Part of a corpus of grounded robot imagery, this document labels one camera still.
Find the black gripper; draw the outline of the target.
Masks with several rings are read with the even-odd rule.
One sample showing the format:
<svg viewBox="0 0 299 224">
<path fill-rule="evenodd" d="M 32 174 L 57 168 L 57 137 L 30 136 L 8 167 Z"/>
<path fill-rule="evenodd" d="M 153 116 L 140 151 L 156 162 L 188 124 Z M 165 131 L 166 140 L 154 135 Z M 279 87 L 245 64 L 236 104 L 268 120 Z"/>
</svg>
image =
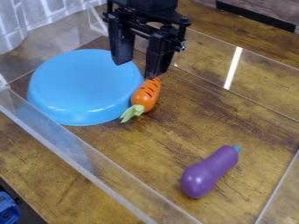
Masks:
<svg viewBox="0 0 299 224">
<path fill-rule="evenodd" d="M 106 0 L 112 60 L 122 65 L 133 58 L 136 35 L 148 39 L 144 77 L 153 79 L 170 65 L 173 52 L 185 49 L 191 20 L 176 11 L 177 0 Z"/>
</svg>

